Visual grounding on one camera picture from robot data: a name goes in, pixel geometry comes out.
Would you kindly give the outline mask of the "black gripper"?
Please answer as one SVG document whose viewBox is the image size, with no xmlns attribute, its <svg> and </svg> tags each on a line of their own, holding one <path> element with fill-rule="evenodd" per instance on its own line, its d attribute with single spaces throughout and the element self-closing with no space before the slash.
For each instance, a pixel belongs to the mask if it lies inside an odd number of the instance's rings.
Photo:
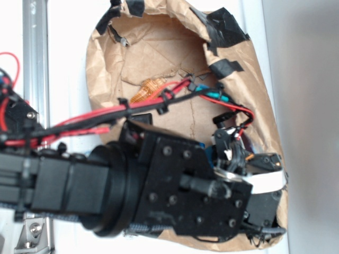
<svg viewBox="0 0 339 254">
<path fill-rule="evenodd" d="M 125 121 L 119 140 L 132 150 L 141 181 L 131 230 L 170 228 L 177 235 L 234 237 L 245 210 L 246 223 L 277 226 L 282 190 L 251 195 L 249 183 L 217 176 L 198 142 L 134 120 Z M 248 174 L 281 170 L 277 153 L 251 153 L 245 162 Z"/>
</svg>

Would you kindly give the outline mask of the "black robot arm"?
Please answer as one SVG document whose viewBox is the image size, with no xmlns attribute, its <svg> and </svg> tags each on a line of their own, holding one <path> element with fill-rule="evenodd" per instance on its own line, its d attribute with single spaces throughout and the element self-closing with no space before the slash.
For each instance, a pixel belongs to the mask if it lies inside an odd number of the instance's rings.
<svg viewBox="0 0 339 254">
<path fill-rule="evenodd" d="M 225 130 L 214 144 L 128 120 L 88 157 L 1 150 L 1 202 L 18 212 L 70 216 L 106 237 L 126 230 L 227 241 L 285 233 L 276 210 L 286 184 L 279 155 L 253 154 Z"/>
</svg>

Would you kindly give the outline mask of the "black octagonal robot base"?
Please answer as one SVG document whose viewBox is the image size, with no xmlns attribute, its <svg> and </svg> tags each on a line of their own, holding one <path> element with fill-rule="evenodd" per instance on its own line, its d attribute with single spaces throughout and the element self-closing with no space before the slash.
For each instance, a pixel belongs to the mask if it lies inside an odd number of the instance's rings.
<svg viewBox="0 0 339 254">
<path fill-rule="evenodd" d="M 39 113 L 14 90 L 10 76 L 1 69 L 1 133 L 20 134 L 25 127 L 41 129 Z"/>
</svg>

